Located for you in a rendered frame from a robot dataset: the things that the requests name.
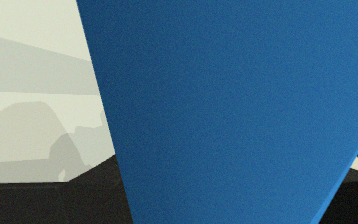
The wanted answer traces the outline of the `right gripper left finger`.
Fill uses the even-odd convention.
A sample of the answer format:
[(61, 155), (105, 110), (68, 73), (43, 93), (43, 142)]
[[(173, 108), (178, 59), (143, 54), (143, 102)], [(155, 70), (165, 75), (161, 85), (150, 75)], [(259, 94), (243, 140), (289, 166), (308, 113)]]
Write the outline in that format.
[(0, 183), (0, 224), (133, 224), (116, 154), (68, 182)]

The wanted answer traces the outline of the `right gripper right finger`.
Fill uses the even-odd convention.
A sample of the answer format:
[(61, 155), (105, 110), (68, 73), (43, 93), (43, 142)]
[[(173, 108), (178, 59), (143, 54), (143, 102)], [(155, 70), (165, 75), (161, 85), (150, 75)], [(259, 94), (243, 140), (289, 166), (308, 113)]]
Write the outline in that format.
[(358, 224), (358, 170), (350, 169), (319, 224)]

